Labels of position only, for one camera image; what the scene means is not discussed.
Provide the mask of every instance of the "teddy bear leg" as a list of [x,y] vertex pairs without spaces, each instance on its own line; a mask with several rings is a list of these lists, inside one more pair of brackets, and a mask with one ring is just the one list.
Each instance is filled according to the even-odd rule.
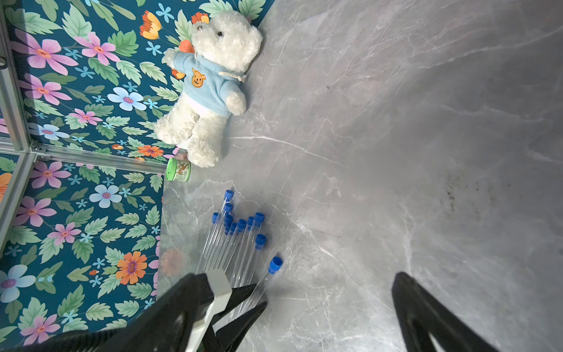
[[191,163],[199,167],[212,167],[221,156],[221,141],[227,118],[210,112],[201,115],[187,143]]
[[197,119],[187,94],[182,93],[170,112],[154,123],[154,133],[165,143],[180,144],[191,137]]

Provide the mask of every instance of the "blue test tube cap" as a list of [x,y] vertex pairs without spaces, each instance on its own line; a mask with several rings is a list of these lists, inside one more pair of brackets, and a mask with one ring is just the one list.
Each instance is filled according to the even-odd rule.
[[256,213],[254,215],[254,221],[256,222],[256,224],[261,224],[264,221],[264,214]]
[[283,264],[283,260],[280,257],[274,257],[272,258],[272,261],[270,262],[270,268],[268,269],[268,272],[270,274],[275,274],[278,272],[278,270],[280,270],[280,268],[282,267]]
[[230,201],[233,198],[234,194],[235,193],[233,191],[231,191],[230,189],[227,189],[225,191],[225,199],[227,200],[227,202]]

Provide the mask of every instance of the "floral wallpaper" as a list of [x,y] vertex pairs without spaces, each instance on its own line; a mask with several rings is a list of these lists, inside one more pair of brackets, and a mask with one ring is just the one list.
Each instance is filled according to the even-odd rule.
[[162,64],[163,52],[193,52],[193,24],[223,10],[258,25],[273,0],[2,3],[35,139],[164,163],[175,146],[156,138],[153,123],[174,105],[185,74]]
[[0,349],[124,327],[154,303],[162,185],[156,174],[34,165],[0,260]]

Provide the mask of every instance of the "orange flower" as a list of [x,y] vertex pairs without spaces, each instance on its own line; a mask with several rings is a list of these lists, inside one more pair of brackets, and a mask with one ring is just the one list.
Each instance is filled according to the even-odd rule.
[[158,31],[162,29],[162,24],[160,24],[158,18],[152,12],[145,11],[142,20],[142,26],[139,27],[141,36],[149,40],[158,39]]
[[144,145],[137,148],[138,152],[146,157],[160,157],[164,154],[164,150],[157,146]]
[[191,45],[191,42],[187,39],[180,43],[179,49],[181,52],[191,52],[192,54],[195,53],[194,46]]
[[117,266],[120,268],[119,271],[115,274],[116,278],[121,279],[121,284],[126,285],[127,283],[133,285],[139,281],[139,278],[145,276],[146,269],[146,256],[141,255],[141,252],[134,252],[131,255],[131,252],[127,253],[123,256]]
[[185,73],[178,72],[177,70],[172,70],[172,75],[174,75],[174,77],[176,77],[177,79],[183,79],[184,77],[186,77]]
[[191,17],[191,22],[195,24],[196,22],[205,22],[209,23],[209,15],[201,12],[198,12],[194,16]]

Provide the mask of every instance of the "blue cap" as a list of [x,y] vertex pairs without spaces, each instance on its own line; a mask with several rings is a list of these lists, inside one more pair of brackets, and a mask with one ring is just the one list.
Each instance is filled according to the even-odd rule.
[[264,214],[262,214],[262,213],[256,213],[256,214],[254,215],[254,221],[255,221],[257,224],[261,224],[261,223],[264,221]]
[[272,261],[270,262],[270,268],[268,269],[268,272],[270,274],[275,274],[278,272],[278,270],[280,270],[280,268],[282,267],[283,264],[283,260],[280,257],[274,257],[272,258]]
[[263,246],[264,244],[266,244],[266,236],[259,234],[258,236],[256,236],[256,241],[254,243],[256,244],[256,246]]

